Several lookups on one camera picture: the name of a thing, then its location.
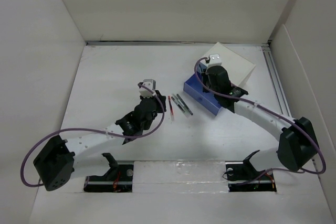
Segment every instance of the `cable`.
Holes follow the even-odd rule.
[[[247,102],[249,104],[252,104],[253,106],[256,106],[264,111],[266,111],[267,113],[271,114],[271,115],[274,115],[275,117],[277,118],[280,118],[282,120],[284,120],[285,122],[289,123],[290,125],[292,125],[295,129],[297,129],[302,135],[304,135],[305,138],[308,139],[308,141],[310,142],[310,144],[315,148],[315,150],[317,151],[317,153],[319,154],[320,156],[320,159],[321,159],[321,162],[322,162],[322,170],[320,171],[313,171],[313,170],[307,170],[307,169],[304,169],[304,168],[301,168],[301,170],[303,170],[304,172],[307,172],[307,173],[311,173],[311,174],[322,174],[326,171],[327,169],[327,165],[326,165],[326,160],[324,159],[323,157],[323,154],[321,152],[321,150],[319,149],[319,147],[317,146],[317,144],[314,142],[314,140],[310,137],[310,135],[308,135],[303,129],[301,129],[299,126],[297,126],[295,123],[291,122],[289,119],[285,118],[284,116],[282,115],[279,115],[277,114],[276,112],[273,112],[272,110],[260,105],[260,104],[255,104],[253,101],[251,100],[248,100],[248,99],[245,99],[245,98],[241,98],[241,97],[231,97],[229,95],[225,95],[225,94],[221,94],[221,93],[218,93],[218,92],[215,92],[213,90],[211,90],[210,88],[208,88],[206,85],[203,84],[203,82],[201,81],[201,79],[199,78],[198,76],[198,73],[197,73],[197,67],[198,65],[200,64],[200,62],[202,60],[207,60],[208,58],[206,57],[203,57],[201,59],[199,59],[196,64],[195,64],[195,67],[194,67],[194,72],[195,72],[195,75],[196,75],[196,78],[197,80],[200,82],[200,84],[203,86],[204,89],[206,89],[207,91],[215,94],[215,95],[218,95],[220,97],[225,97],[225,98],[228,98],[228,99],[232,99],[232,100],[237,100],[237,101],[243,101],[243,102]],[[264,173],[267,173],[268,171],[270,170],[285,170],[285,171],[290,171],[290,170],[286,170],[286,169],[282,169],[282,168],[273,168],[273,169],[268,169],[266,170]]]
[[[123,138],[142,138],[142,137],[146,137],[149,136],[150,134],[154,133],[162,124],[163,120],[164,120],[164,106],[162,104],[162,102],[160,101],[160,99],[158,98],[158,96],[156,95],[156,93],[154,93],[152,90],[150,90],[149,88],[147,88],[146,86],[141,85],[140,83],[138,84],[139,88],[144,88],[147,91],[151,92],[153,94],[153,96],[157,99],[157,101],[159,102],[161,109],[162,109],[162,117],[161,120],[159,122],[159,124],[150,132],[143,134],[141,136],[124,136],[124,135],[119,135],[119,134],[115,134],[112,132],[108,132],[109,135],[111,136],[116,136],[116,137],[123,137]],[[88,132],[94,132],[94,133],[101,133],[101,134],[106,134],[106,131],[102,131],[102,130],[95,130],[95,129],[88,129],[88,128],[67,128],[67,129],[61,129],[61,130],[57,130],[55,132],[50,133],[49,135],[45,136],[44,138],[42,138],[40,141],[38,141],[26,154],[26,156],[24,157],[22,163],[21,163],[21,168],[20,168],[20,177],[21,177],[21,181],[25,186],[28,187],[39,187],[42,186],[43,184],[30,184],[27,182],[25,175],[24,175],[24,170],[25,170],[25,166],[27,163],[28,158],[30,157],[30,155],[32,154],[32,152],[41,144],[43,143],[45,140],[48,140],[49,138],[58,135],[61,132],[67,132],[67,131],[88,131]]]

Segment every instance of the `wall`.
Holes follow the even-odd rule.
[[[288,0],[63,0],[85,40],[267,42]]]
[[[297,0],[287,21],[271,43],[291,111],[294,116],[303,115],[312,120],[320,147],[327,159],[327,172],[321,175],[321,183],[334,219],[335,17],[335,0]]]
[[[0,223],[28,223],[37,189],[20,163],[60,128],[84,44],[62,0],[0,0]]]

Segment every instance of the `white table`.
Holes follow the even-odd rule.
[[[83,179],[71,180],[53,192],[40,188],[30,223],[333,223],[315,175],[275,172],[276,194],[228,193],[227,182],[220,178],[225,169],[220,161],[242,160],[252,151],[277,146],[277,142],[229,111],[222,110],[214,117],[183,93],[183,82],[193,74],[195,61],[211,46],[86,46],[62,128],[102,129],[122,118],[139,103],[136,84],[148,78],[156,80],[163,95],[180,93],[194,116],[187,119],[175,108],[174,122],[167,113],[162,127],[151,136],[109,150],[117,160],[171,161],[147,166],[136,163],[141,176],[134,175],[133,193],[83,193]],[[261,47],[227,47],[257,65],[244,88],[279,112]],[[72,132],[62,137],[80,135],[83,133]],[[189,167],[182,175],[169,168],[180,165]],[[312,162],[306,167],[313,169]],[[190,180],[198,184],[205,179],[212,183],[210,191],[204,185],[193,190],[188,187]]]

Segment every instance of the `blue box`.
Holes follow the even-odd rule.
[[[203,92],[203,86],[199,83],[194,74],[184,82],[183,91],[194,98],[214,115],[217,115],[222,107],[219,105],[218,101],[212,93]]]

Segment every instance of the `red pen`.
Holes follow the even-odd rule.
[[[170,118],[172,121],[174,121],[174,112],[173,112],[172,102],[170,101],[170,95],[168,95],[168,102],[169,102],[169,108],[170,108]]]

